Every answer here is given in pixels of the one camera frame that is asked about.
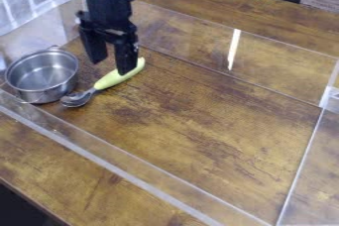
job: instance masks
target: wooden table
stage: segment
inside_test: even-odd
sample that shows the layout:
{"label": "wooden table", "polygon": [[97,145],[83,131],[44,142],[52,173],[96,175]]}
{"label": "wooden table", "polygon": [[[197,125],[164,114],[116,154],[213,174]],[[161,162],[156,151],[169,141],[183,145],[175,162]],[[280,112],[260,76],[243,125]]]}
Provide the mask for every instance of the wooden table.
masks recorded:
{"label": "wooden table", "polygon": [[[144,1],[336,53],[335,25],[328,32],[328,20],[336,17],[322,11],[274,0],[260,0],[260,6],[254,0]],[[167,37],[157,45],[165,46],[179,35],[169,25],[172,30],[163,30]],[[209,36],[195,34],[192,46],[207,42]],[[64,48],[80,57],[79,89],[88,88],[111,70],[112,56],[92,68],[80,40]],[[319,80],[312,80],[315,87],[322,87],[334,58],[312,65],[298,51],[292,53],[314,70],[326,70]],[[284,88],[292,80],[280,78],[264,84],[270,89],[254,86],[252,79],[221,72],[204,58],[205,52],[185,59],[147,48],[141,54],[147,58],[144,71],[101,93],[87,107],[65,109],[53,103],[43,109],[274,224],[319,117],[318,96],[304,102],[310,91]],[[292,65],[290,73],[296,70],[299,73],[303,68]],[[283,88],[290,96],[272,91]],[[69,224],[204,224],[4,114],[0,117],[1,180]],[[239,225],[240,221],[225,218],[224,223]]]}

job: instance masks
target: metal bowl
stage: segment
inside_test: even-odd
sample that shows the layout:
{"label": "metal bowl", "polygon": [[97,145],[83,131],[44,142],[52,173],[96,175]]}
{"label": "metal bowl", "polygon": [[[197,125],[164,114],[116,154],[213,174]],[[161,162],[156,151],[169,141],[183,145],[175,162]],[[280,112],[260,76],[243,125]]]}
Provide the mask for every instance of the metal bowl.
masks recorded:
{"label": "metal bowl", "polygon": [[12,62],[5,72],[7,83],[27,103],[60,100],[77,84],[79,59],[59,50],[43,50]]}

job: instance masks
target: stainless steel pot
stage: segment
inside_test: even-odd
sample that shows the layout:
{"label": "stainless steel pot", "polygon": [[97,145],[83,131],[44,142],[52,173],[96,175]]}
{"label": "stainless steel pot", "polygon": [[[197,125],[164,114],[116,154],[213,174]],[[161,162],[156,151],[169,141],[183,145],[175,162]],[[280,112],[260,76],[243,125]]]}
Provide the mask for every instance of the stainless steel pot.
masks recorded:
{"label": "stainless steel pot", "polygon": [[5,72],[7,83],[27,103],[60,100],[77,84],[79,59],[71,53],[48,49],[12,62]]}

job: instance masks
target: spoon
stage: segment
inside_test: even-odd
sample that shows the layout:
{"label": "spoon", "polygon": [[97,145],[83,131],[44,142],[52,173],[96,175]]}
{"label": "spoon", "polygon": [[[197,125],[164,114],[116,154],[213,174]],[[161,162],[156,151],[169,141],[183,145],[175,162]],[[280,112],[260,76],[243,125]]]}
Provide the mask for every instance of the spoon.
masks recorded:
{"label": "spoon", "polygon": [[129,71],[125,75],[120,75],[117,69],[109,72],[93,85],[91,89],[83,92],[72,93],[61,98],[61,104],[65,107],[80,107],[84,106],[91,100],[92,96],[100,91],[111,86],[119,84],[128,78],[131,78],[144,67],[144,58],[137,59],[136,68]]}

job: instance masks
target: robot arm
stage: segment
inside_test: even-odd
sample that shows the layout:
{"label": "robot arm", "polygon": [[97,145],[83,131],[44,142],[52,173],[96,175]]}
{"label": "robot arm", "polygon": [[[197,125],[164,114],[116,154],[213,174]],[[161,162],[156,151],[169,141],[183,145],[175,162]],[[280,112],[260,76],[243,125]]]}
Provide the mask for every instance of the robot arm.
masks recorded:
{"label": "robot arm", "polygon": [[79,11],[80,35],[92,63],[107,58],[105,43],[113,44],[115,62],[120,75],[136,67],[136,26],[129,22],[133,0],[85,0],[88,11]]}

